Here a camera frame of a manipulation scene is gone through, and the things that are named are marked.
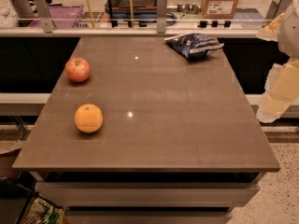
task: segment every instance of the purple object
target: purple object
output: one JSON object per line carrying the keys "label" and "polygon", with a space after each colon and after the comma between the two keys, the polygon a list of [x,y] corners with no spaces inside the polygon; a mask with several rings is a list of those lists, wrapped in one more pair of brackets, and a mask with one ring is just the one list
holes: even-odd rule
{"label": "purple object", "polygon": [[[79,27],[79,21],[83,15],[84,6],[55,6],[49,7],[50,16],[57,28]],[[38,15],[36,20],[33,20],[29,27],[41,27]]]}

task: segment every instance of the table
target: table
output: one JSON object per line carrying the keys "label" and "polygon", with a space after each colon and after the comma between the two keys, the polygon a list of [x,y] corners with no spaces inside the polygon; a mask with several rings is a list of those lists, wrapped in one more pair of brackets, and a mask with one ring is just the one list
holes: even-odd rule
{"label": "table", "polygon": [[[71,223],[226,223],[279,170],[222,50],[191,62],[159,36],[83,37],[72,56],[91,77],[61,75],[13,165]],[[74,123],[87,103],[92,134]]]}

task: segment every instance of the red apple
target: red apple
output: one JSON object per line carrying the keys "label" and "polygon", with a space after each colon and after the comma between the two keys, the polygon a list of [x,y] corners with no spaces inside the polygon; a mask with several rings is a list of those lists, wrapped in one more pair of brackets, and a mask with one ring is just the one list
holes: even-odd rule
{"label": "red apple", "polygon": [[91,66],[83,58],[71,58],[65,65],[67,76],[75,82],[83,82],[90,76]]}

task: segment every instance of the yellow pole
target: yellow pole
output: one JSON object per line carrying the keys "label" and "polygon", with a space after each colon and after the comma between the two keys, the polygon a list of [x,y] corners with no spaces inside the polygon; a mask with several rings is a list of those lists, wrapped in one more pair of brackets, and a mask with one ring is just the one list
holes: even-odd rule
{"label": "yellow pole", "polygon": [[134,27],[133,0],[130,0],[131,25]]}
{"label": "yellow pole", "polygon": [[92,13],[92,9],[91,9],[91,3],[90,3],[90,0],[86,0],[86,3],[87,3],[87,7],[88,7],[88,11],[90,13],[90,18],[92,20],[92,24],[93,24],[93,28],[95,27],[95,24],[94,24],[94,19],[93,19],[93,13]]}

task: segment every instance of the orange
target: orange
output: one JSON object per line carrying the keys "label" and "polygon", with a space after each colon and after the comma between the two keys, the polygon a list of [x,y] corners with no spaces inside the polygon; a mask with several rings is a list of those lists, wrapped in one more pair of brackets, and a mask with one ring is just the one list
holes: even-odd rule
{"label": "orange", "polygon": [[100,108],[96,105],[82,105],[75,113],[75,124],[82,132],[96,132],[101,128],[102,123],[103,115]]}

